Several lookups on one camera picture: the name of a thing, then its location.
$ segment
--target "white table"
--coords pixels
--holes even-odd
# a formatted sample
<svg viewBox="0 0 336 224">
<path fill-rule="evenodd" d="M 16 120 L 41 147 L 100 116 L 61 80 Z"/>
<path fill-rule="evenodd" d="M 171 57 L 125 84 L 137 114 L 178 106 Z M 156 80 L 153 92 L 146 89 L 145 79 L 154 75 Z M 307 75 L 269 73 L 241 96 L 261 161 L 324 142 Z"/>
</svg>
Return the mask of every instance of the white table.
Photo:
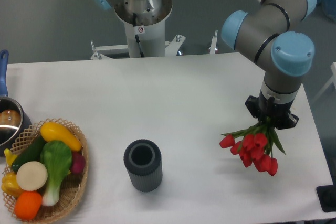
<svg viewBox="0 0 336 224">
<path fill-rule="evenodd" d="M 90 168 L 82 203 L 60 223 L 271 223 L 336 217 L 316 187 L 332 184 L 303 87 L 296 128 L 278 131 L 271 177 L 219 146 L 221 134 L 256 123 L 244 106 L 264 72 L 240 54 L 8 66 L 9 96 L 32 122 L 63 118 L 87 137 Z M 141 193 L 123 153 L 146 138 L 162 152 L 163 181 Z M 5 166 L 0 159 L 0 169 Z M 16 223 L 0 207 L 1 223 Z"/>
</svg>

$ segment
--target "woven basket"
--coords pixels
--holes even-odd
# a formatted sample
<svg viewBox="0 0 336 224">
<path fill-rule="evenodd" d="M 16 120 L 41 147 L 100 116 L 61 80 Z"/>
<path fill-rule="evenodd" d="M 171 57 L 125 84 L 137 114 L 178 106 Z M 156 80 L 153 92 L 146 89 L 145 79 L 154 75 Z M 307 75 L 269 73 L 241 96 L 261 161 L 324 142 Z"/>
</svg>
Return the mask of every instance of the woven basket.
<svg viewBox="0 0 336 224">
<path fill-rule="evenodd" d="M 40 134 L 40 128 L 45 122 L 56 122 L 64 125 L 68 128 L 82 143 L 82 155 L 86 160 L 86 165 L 84 171 L 80 175 L 69 174 L 62 182 L 60 188 L 60 197 L 59 201 L 52 207 L 44 207 L 41 206 L 34 220 L 29 221 L 29 223 L 53 223 L 69 213 L 78 205 L 82 195 L 84 193 L 86 181 L 88 178 L 88 167 L 89 167 L 89 154 L 88 154 L 88 146 L 85 139 L 84 134 L 72 122 L 68 122 L 63 119 L 47 119 L 45 121 L 40 121 L 39 123 L 35 123 L 34 125 L 29 126 L 28 129 L 25 129 L 24 132 L 20 134 L 20 136 L 13 143 L 11 152 L 13 154 L 20 154 L 24 149 L 28 147 L 28 145 L 32 142 L 32 140 Z M 4 175 L 9 173 L 11 169 L 6 166 Z M 8 208 L 8 211 L 12 213 L 14 218 L 18 219 L 14 214 L 14 206 L 16 199 L 3 192 L 5 206 Z"/>
</svg>

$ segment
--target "black cable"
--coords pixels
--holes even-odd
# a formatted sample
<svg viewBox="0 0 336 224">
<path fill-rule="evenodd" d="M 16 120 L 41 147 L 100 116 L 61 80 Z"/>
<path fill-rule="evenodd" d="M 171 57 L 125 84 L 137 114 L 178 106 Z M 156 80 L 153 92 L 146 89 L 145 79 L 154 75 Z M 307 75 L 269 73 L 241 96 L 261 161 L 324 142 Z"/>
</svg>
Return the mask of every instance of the black cable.
<svg viewBox="0 0 336 224">
<path fill-rule="evenodd" d="M 137 26 L 136 24 L 137 24 L 136 13 L 133 13 L 133 27 Z M 139 39 L 139 35 L 138 34 L 135 34 L 135 41 L 136 41 L 136 43 L 138 43 L 138 46 L 139 46 L 140 57 L 144 58 L 145 54 L 142 51 L 142 47 L 141 47 L 141 44 L 140 44 L 140 39 Z"/>
</svg>

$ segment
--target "artificial vegetable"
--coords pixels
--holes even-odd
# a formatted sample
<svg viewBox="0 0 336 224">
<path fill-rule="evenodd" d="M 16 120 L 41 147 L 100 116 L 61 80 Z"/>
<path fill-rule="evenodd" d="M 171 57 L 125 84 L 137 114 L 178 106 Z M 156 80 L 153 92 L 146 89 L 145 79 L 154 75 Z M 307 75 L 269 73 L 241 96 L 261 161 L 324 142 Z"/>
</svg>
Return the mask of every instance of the artificial vegetable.
<svg viewBox="0 0 336 224">
<path fill-rule="evenodd" d="M 48 171 L 42 205 L 53 206 L 59 200 L 61 183 L 68 175 L 72 163 L 71 149 L 62 141 L 51 141 L 44 146 L 40 162 L 46 166 Z"/>
<path fill-rule="evenodd" d="M 21 152 L 20 155 L 13 161 L 11 169 L 17 172 L 20 167 L 30 161 L 38 161 L 41 151 L 47 142 L 41 135 L 38 135 L 31 144 Z"/>
<path fill-rule="evenodd" d="M 5 154 L 5 157 L 6 157 L 6 163 L 8 164 L 9 167 L 11 167 L 13 161 L 17 158 L 17 155 L 12 154 L 10 149 L 5 149 L 4 154 Z"/>
<path fill-rule="evenodd" d="M 7 173 L 2 178 L 1 190 L 15 198 L 19 197 L 24 192 L 24 190 L 19 187 L 14 172 Z"/>
<path fill-rule="evenodd" d="M 72 153 L 72 165 L 70 171 L 73 174 L 81 174 L 85 168 L 85 158 L 78 152 Z"/>
<path fill-rule="evenodd" d="M 26 191 L 36 191 L 43 187 L 48 178 L 46 167 L 37 161 L 30 161 L 17 171 L 16 181 Z"/>
<path fill-rule="evenodd" d="M 73 152 L 82 149 L 80 141 L 63 125 L 55 122 L 46 122 L 41 126 L 41 135 L 47 141 L 59 140 L 64 142 Z"/>
<path fill-rule="evenodd" d="M 36 191 L 25 191 L 17 199 L 14 213 L 21 220 L 33 220 L 41 207 L 41 203 L 41 194 Z"/>
</svg>

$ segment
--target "pot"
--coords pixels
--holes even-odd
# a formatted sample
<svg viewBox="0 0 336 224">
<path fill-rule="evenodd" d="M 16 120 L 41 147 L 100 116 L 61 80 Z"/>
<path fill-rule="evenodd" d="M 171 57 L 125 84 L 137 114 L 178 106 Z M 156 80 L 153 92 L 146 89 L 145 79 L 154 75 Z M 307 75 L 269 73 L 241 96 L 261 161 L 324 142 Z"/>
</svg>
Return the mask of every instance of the pot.
<svg viewBox="0 0 336 224">
<path fill-rule="evenodd" d="M 12 148 L 15 139 L 31 125 L 22 106 L 8 97 L 6 85 L 8 57 L 7 50 L 0 51 L 0 156 L 4 156 L 4 150 Z"/>
</svg>

